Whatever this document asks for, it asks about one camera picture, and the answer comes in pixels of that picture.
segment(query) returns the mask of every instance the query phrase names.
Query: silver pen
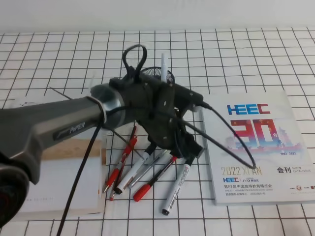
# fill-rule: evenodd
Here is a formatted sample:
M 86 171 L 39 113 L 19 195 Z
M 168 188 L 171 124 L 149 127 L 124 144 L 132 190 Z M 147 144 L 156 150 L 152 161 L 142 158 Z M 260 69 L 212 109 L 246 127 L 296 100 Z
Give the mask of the silver pen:
M 131 189 L 167 153 L 169 153 L 169 150 L 163 150 L 161 153 L 159 153 L 157 157 L 154 158 L 152 162 L 147 165 L 146 168 L 144 168 L 144 171 L 142 173 L 139 173 L 138 176 L 136 176 L 132 180 L 128 187 Z

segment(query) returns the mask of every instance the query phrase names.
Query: black marker cap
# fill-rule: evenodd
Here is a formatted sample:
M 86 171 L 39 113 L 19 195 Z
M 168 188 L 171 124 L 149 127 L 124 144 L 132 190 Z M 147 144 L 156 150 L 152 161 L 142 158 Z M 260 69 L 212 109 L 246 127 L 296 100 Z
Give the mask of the black marker cap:
M 122 193 L 122 190 L 120 190 L 119 188 L 115 188 L 114 192 L 118 195 L 120 195 Z
M 169 211 L 163 209 L 163 210 L 162 210 L 162 214 L 163 214 L 163 215 L 169 215 Z

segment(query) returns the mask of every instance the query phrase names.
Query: white wall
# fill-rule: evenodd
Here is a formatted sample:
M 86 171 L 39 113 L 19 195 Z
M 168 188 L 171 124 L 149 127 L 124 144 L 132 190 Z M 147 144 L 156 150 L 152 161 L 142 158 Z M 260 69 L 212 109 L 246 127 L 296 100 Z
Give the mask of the white wall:
M 314 24 L 314 0 L 0 2 L 1 32 L 283 27 Z

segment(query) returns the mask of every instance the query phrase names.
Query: red marker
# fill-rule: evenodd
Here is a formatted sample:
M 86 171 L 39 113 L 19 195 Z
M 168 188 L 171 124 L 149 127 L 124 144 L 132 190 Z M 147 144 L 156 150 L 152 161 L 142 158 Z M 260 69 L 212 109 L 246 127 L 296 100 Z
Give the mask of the red marker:
M 135 144 L 137 143 L 137 136 L 134 135 L 136 131 L 136 126 L 133 127 L 130 140 L 129 140 L 129 145 L 126 146 L 123 154 L 122 154 L 122 159 L 114 169 L 113 173 L 109 177 L 108 181 L 106 184 L 103 186 L 103 193 L 106 193 L 106 191 L 112 186 L 113 182 L 118 179 L 118 177 L 121 176 L 120 172 L 123 172 L 124 166 L 125 166 L 125 161 L 128 158 L 129 154 L 133 150 Z
M 167 171 L 167 169 L 173 164 L 173 162 L 175 162 L 177 159 L 176 156 L 173 156 L 168 163 L 166 163 L 162 169 L 160 169 L 154 176 L 152 179 L 150 179 L 150 181 L 143 185 L 141 188 L 139 188 L 139 190 L 134 194 L 133 199 L 138 202 L 140 201 L 143 196 L 150 190 L 150 188 L 153 186 L 153 184 L 155 182 L 157 182 L 157 180 Z

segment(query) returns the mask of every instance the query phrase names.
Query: white marker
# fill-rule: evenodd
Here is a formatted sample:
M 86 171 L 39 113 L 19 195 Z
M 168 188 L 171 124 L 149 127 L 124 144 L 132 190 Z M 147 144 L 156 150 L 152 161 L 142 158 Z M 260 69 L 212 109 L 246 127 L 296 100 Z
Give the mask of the white marker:
M 185 179 L 186 179 L 186 176 L 187 176 L 189 170 L 190 170 L 190 165 L 185 163 L 183 171 L 177 177 L 177 179 L 174 183 L 174 186 L 173 186 L 172 190 L 170 191 L 170 195 L 164 204 L 164 207 L 162 209 L 163 215 L 169 215 L 169 213 L 171 212 L 172 207 L 173 207 L 175 200 L 179 194 L 179 191 L 181 190 L 182 185 L 185 182 Z
M 137 175 L 139 169 L 143 165 L 143 163 L 151 156 L 151 154 L 156 149 L 156 145 L 150 144 L 147 149 L 145 149 L 142 158 L 137 160 L 137 162 L 133 165 L 130 171 L 126 174 L 123 180 L 118 184 L 117 188 L 114 189 L 115 193 L 121 194 L 133 180 L 133 178 Z
M 162 53 L 162 65 L 161 65 L 161 81 L 167 83 L 167 56 L 165 53 Z

